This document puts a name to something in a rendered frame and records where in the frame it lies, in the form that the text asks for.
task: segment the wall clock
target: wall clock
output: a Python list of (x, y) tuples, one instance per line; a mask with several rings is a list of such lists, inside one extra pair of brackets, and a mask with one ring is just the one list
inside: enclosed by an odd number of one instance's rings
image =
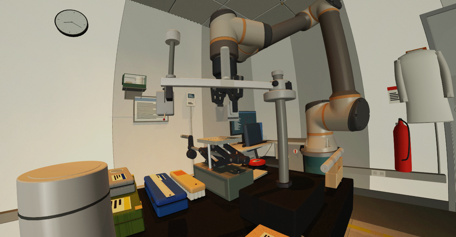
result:
[(57, 13), (54, 22), (60, 33), (69, 37), (79, 37), (88, 29), (86, 16), (75, 10), (65, 10)]

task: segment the yellow floor tape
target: yellow floor tape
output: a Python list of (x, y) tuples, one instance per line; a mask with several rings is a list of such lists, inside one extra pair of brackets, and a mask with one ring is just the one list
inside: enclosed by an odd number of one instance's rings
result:
[(372, 230), (369, 230), (369, 229), (366, 229), (366, 228), (363, 228), (363, 227), (357, 227), (357, 226), (354, 226), (354, 225), (351, 225), (351, 224), (348, 224), (348, 227), (356, 229), (356, 230), (360, 230), (360, 231), (363, 231), (363, 232), (371, 233), (371, 234), (374, 234), (374, 235), (378, 235), (378, 236), (381, 236), (381, 237), (393, 237), (393, 236), (388, 235), (388, 234), (372, 231)]

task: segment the red cylinder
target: red cylinder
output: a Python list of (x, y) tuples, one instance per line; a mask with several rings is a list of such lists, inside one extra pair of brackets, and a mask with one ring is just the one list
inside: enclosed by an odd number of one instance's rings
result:
[(399, 118), (393, 130), (394, 137), (394, 168), (399, 172), (412, 172), (412, 150), (409, 125), (404, 125)]

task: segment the black clock rim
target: black clock rim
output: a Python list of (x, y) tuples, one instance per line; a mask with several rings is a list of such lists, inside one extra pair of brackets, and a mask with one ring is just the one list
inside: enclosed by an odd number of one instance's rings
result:
[[(86, 28), (85, 28), (81, 33), (78, 33), (78, 34), (67, 34), (67, 33), (61, 31), (61, 30), (58, 28), (58, 26), (57, 26), (56, 20), (57, 20), (57, 16), (58, 16), (60, 13), (64, 12), (64, 11), (75, 11), (75, 12), (80, 13), (82, 16), (84, 16), (84, 18), (85, 18), (86, 21), (87, 21), (87, 26), (86, 26)], [(54, 25), (56, 26), (57, 30), (58, 30), (60, 33), (64, 34), (64, 35), (67, 36), (67, 37), (79, 37), (79, 36), (82, 36), (83, 34), (85, 34), (85, 32), (87, 32), (87, 29), (88, 29), (88, 19), (87, 19), (87, 17), (86, 17), (82, 12), (76, 11), (76, 10), (72, 10), (72, 9), (68, 9), (68, 10), (60, 11), (59, 13), (56, 14), (56, 16), (55, 16), (55, 18), (54, 18)]]

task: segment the thermostat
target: thermostat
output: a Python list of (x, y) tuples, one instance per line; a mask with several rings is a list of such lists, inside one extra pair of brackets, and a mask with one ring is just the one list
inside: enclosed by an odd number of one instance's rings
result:
[(195, 93), (193, 92), (187, 92), (187, 106), (195, 106)]

